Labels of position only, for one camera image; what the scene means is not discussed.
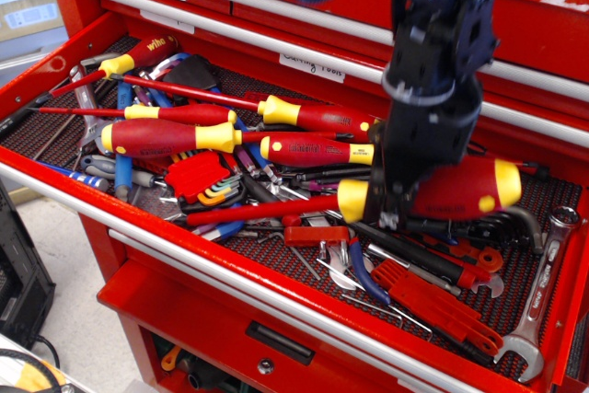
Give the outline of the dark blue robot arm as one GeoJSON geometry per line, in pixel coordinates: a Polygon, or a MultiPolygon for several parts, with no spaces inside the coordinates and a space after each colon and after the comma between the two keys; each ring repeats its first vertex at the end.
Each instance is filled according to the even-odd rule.
{"type": "Polygon", "coordinates": [[[427,179],[462,161],[482,105],[476,73],[497,47],[493,5],[392,0],[394,48],[382,77],[392,104],[369,133],[375,158],[360,221],[397,225],[427,179]]]}

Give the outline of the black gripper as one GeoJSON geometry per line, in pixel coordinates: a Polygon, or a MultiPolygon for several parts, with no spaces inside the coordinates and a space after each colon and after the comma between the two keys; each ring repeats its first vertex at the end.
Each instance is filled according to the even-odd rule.
{"type": "Polygon", "coordinates": [[[440,104],[414,106],[393,102],[387,120],[368,131],[375,158],[365,200],[367,224],[406,224],[418,184],[436,168],[462,160],[482,99],[479,80],[467,79],[458,83],[450,97],[440,104]]]}

